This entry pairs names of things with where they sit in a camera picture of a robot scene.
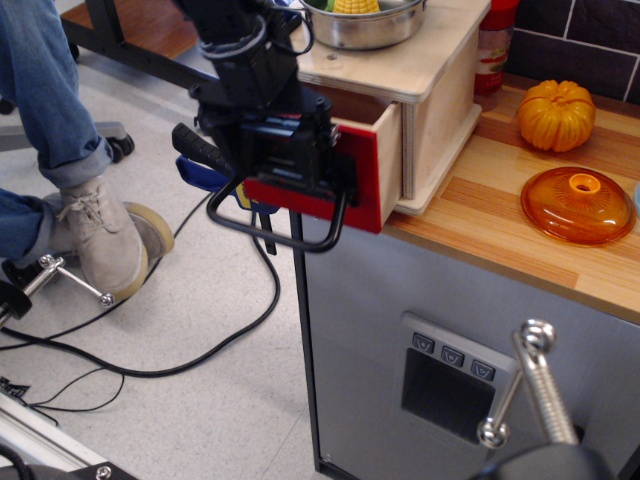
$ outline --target gray floor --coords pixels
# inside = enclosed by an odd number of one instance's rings
[[[73,0],[58,1],[64,11]],[[121,121],[135,152],[106,177],[121,198],[158,211],[175,230],[205,192],[175,168],[171,130],[191,124],[197,105],[187,92],[82,50],[80,95],[96,121]],[[17,113],[0,125],[20,122]],[[0,187],[46,195],[32,149],[0,153]],[[223,211],[247,219],[234,203]],[[286,232],[288,214],[274,218]],[[92,413],[52,412],[61,428],[141,479],[320,479],[314,472],[291,251],[271,257],[282,281],[273,315],[257,330],[187,373],[127,378],[120,396]],[[257,318],[269,305],[272,279],[244,235],[211,223],[203,209],[178,236],[175,250],[129,302],[61,340],[119,366],[161,370],[203,354]],[[9,326],[46,336],[101,308],[68,279],[57,278],[34,307]],[[3,345],[12,343],[4,336]],[[30,385],[26,400],[44,400],[94,365],[39,347],[0,352],[0,375]],[[109,399],[119,376],[99,372],[55,401],[88,408]]]

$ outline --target leg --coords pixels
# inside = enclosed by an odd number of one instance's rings
[[[0,189],[0,257],[26,267],[47,253],[56,227],[50,205]]]
[[[58,188],[96,177],[111,149],[78,97],[78,72],[53,0],[0,2],[0,95],[14,102]]]

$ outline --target orange glass lid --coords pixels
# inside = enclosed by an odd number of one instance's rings
[[[525,215],[542,232],[565,242],[600,246],[629,233],[636,211],[609,177],[581,167],[547,170],[522,189]]]

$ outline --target control panel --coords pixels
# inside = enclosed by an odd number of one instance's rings
[[[517,372],[513,358],[405,312],[397,343],[395,401],[414,423],[479,445]]]

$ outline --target person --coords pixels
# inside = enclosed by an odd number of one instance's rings
[[[112,150],[80,101],[54,0],[0,1],[0,95],[18,107],[39,171],[59,189],[44,199],[0,189],[0,257],[22,268],[74,251],[89,284],[130,297],[173,236],[160,215],[125,205],[104,178]]]

